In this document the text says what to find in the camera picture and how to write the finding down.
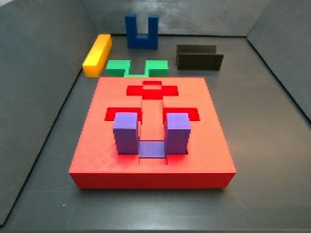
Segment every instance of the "green piece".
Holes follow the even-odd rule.
[[[145,60],[144,74],[132,75],[129,60],[109,60],[107,67],[108,76],[123,77],[149,77],[149,76],[168,76],[170,62],[167,60]]]
[[[109,60],[105,70],[108,76],[124,76],[131,68],[131,60]]]
[[[147,60],[144,73],[148,76],[168,76],[170,62],[167,60]]]

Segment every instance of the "blue block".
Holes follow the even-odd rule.
[[[148,15],[148,35],[137,34],[136,14],[125,15],[128,48],[158,49],[159,16]]]
[[[137,113],[116,113],[113,134],[119,155],[139,154],[139,121]]]
[[[162,158],[166,157],[164,141],[140,141],[140,157]]]
[[[190,117],[187,113],[168,113],[166,124],[166,154],[186,155],[191,133]]]

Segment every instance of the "large red base block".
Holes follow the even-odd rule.
[[[187,155],[117,155],[115,112],[137,112],[140,140],[164,138],[166,114],[187,112]],[[101,77],[69,174],[79,188],[222,188],[236,173],[203,77]]]

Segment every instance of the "toy block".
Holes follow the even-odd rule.
[[[164,140],[164,125],[162,111],[162,100],[143,100],[140,141]]]
[[[176,86],[179,95],[163,95],[160,100],[127,96],[129,86],[144,85]],[[187,155],[167,154],[167,158],[117,155],[115,122],[103,118],[108,107],[121,107],[123,103],[124,107],[131,103],[141,108],[141,125],[163,135],[163,107],[198,110],[199,120],[191,121]],[[148,141],[163,143],[164,138],[155,139],[156,132],[152,137],[152,130],[147,132]],[[223,188],[235,173],[204,77],[100,78],[69,168],[79,188]]]
[[[124,76],[131,69],[129,60],[109,60],[105,71],[108,76]]]
[[[168,113],[166,124],[166,154],[186,155],[191,133],[190,117],[187,113]]]
[[[101,69],[112,48],[112,37],[100,34],[83,63],[85,77],[100,77]]]
[[[123,77],[168,76],[170,63],[167,60],[147,60],[144,67],[144,74],[132,75],[129,60],[109,60],[105,70],[108,76],[123,76]]]
[[[140,158],[166,157],[163,141],[140,141]]]
[[[141,99],[163,99],[163,96],[178,96],[179,89],[176,86],[162,86],[162,85],[152,85],[153,88],[148,83],[143,84],[141,86],[128,86],[127,96],[141,96]]]
[[[137,34],[136,14],[125,15],[128,48],[158,49],[159,16],[148,15],[148,35]]]
[[[139,125],[137,113],[115,114],[115,144],[119,155],[137,155],[139,153]]]
[[[170,62],[168,60],[145,60],[145,74],[148,76],[168,76]]]
[[[216,46],[178,45],[176,64],[179,70],[220,70],[223,55]]]

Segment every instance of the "yellow block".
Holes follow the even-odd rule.
[[[112,48],[112,37],[109,34],[100,34],[88,52],[83,63],[85,77],[100,77],[101,69]]]

